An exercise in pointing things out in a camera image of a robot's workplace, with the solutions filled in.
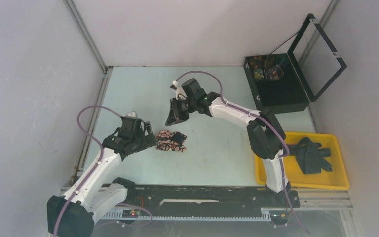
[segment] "cable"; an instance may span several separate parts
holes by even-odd
[[[100,224],[98,226],[95,227],[94,230],[96,229],[99,229],[101,228],[102,226],[106,226],[106,225],[111,225],[111,224],[123,224],[125,226],[131,226],[131,227],[143,227],[143,226],[147,226],[148,224],[150,224],[152,221],[153,221],[153,215],[151,214],[150,211],[148,211],[147,209],[143,208],[143,207],[140,207],[140,206],[134,206],[134,205],[130,205],[130,204],[127,204],[127,203],[119,203],[117,206],[127,206],[127,207],[131,207],[131,208],[134,208],[134,209],[138,209],[138,210],[141,210],[141,211],[144,211],[145,213],[147,213],[150,217],[149,221],[147,221],[146,223],[143,223],[143,224],[139,224],[139,225],[130,225],[130,224],[126,224],[124,222],[121,222],[119,220],[116,220],[116,221],[108,221],[108,222],[105,222],[103,224]]]
[[[143,201],[143,198],[142,198],[142,196],[138,196],[138,198],[140,199],[140,201],[141,201],[141,205],[140,205],[140,207],[143,207],[144,205],[145,205],[145,202]]]
[[[98,141],[97,138],[95,138],[92,134],[90,134],[88,131],[86,131],[82,125],[80,124],[80,116],[82,115],[83,112],[85,112],[86,110],[90,109],[90,108],[101,108],[101,109],[105,109],[105,110],[108,110],[112,113],[114,113],[115,115],[119,116],[120,118],[122,118],[122,115],[120,115],[119,113],[117,113],[116,111],[110,109],[110,108],[107,108],[105,106],[101,106],[101,105],[90,105],[90,106],[87,106],[85,108],[83,108],[79,114],[77,115],[77,118],[76,118],[76,122],[77,122],[77,125],[79,126],[79,128],[82,130],[82,132],[84,132],[87,136],[89,136],[92,140],[94,140],[99,148],[100,148],[100,154],[99,154],[99,157],[98,157],[98,162],[102,160],[103,158],[103,155],[104,155],[104,148],[102,147],[102,144],[100,141]],[[74,198],[74,196],[77,194],[77,192],[80,191],[80,188],[82,188],[82,186],[85,184],[85,182],[89,179],[89,177],[93,174],[93,172],[96,170],[96,168],[98,167],[98,162],[96,162],[94,164],[94,166],[91,168],[91,170],[87,173],[87,175],[84,177],[84,179],[79,183],[79,185],[77,186],[77,188],[75,189],[75,192],[72,192],[71,196],[68,198],[68,200],[66,201],[66,203],[63,205],[62,207],[62,210],[60,210],[60,213],[59,215],[57,216],[57,220],[56,220],[56,224],[54,225],[54,230],[53,230],[53,236],[54,237],[57,237],[57,232],[59,230],[59,225],[60,225],[60,221],[62,220],[62,216],[63,214],[65,213],[66,211],[66,208],[68,207],[69,203],[72,201],[72,199]]]
[[[288,38],[288,40],[284,41],[280,46],[278,46],[273,52],[277,51],[277,49],[279,49],[281,46],[283,46],[287,41],[291,40],[292,37],[294,37],[295,35],[297,35],[299,31],[295,32],[294,35],[292,35],[290,38]]]
[[[211,73],[208,73],[208,72],[205,72],[205,71],[198,71],[198,70],[194,70],[194,71],[189,71],[189,72],[186,72],[182,75],[180,75],[176,81],[178,81],[179,79],[181,79],[183,76],[187,75],[187,74],[190,74],[190,73],[202,73],[202,74],[206,74],[206,75],[209,75],[211,76],[212,78],[214,78],[218,83],[219,83],[219,86],[220,86],[220,99],[221,101],[223,102],[223,104],[231,107],[231,108],[234,108],[236,110],[239,110],[243,113],[246,113],[247,115],[249,115],[249,111],[247,111],[246,109],[244,108],[241,108],[237,105],[234,105],[234,104],[231,104],[229,103],[229,101],[225,101],[224,97],[223,97],[223,86],[222,86],[222,83],[220,82],[220,80],[213,74]],[[284,170],[284,162],[282,160],[283,157],[285,156],[288,156],[290,154],[290,150],[288,148],[288,145],[287,143],[285,143],[284,139],[281,137],[281,135],[278,133],[278,131],[266,120],[264,119],[263,117],[259,116],[259,115],[256,115],[256,114],[250,114],[250,115],[253,115],[254,117],[256,117],[257,119],[261,120],[263,123],[265,123],[265,125],[271,129],[271,131],[277,136],[277,138],[280,140],[280,142],[282,143],[283,147],[285,148],[285,153],[282,154],[282,155],[279,155],[278,156],[278,160],[280,162],[280,166],[281,166],[281,173],[282,173],[282,180],[283,180],[283,189],[284,189],[284,194],[285,194],[285,197],[287,199],[287,202],[288,202],[288,205],[290,206],[290,208],[293,210],[293,205],[291,204],[291,201],[290,201],[290,198],[288,196],[288,192],[287,192],[287,188],[285,187],[285,170]],[[311,232],[306,229],[300,222],[297,214],[295,213],[295,211],[292,211],[293,215],[294,215],[294,218],[296,219],[298,225],[305,231],[307,232],[309,235],[311,234]]]

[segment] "patterned fabric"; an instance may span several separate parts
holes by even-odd
[[[183,152],[186,150],[186,147],[182,144],[186,138],[187,136],[180,132],[160,131],[156,134],[156,149]]]

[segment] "black cloth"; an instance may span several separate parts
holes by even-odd
[[[313,143],[308,137],[302,138],[295,145],[288,145],[290,155],[296,156],[297,164],[303,174],[319,174],[322,172],[321,169],[332,171],[332,165],[323,158],[329,157],[331,150],[320,147],[321,143]]]

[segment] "white wall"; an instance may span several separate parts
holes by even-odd
[[[379,1],[341,1],[325,31],[348,68],[313,114],[339,139],[363,232],[379,237]]]
[[[61,0],[0,0],[0,237],[46,235],[101,75]]]
[[[78,0],[107,65],[242,65],[271,53],[331,0]],[[289,45],[281,48],[286,52]]]

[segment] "items in box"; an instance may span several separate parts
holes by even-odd
[[[281,55],[252,57],[249,66],[255,81],[277,81],[284,76],[281,66],[286,66],[288,60]]]
[[[330,148],[320,148],[321,143],[313,143],[310,138],[302,138],[296,145],[288,145],[290,155],[296,156],[303,174],[320,174],[321,169],[332,171],[332,166],[323,157],[331,156]]]

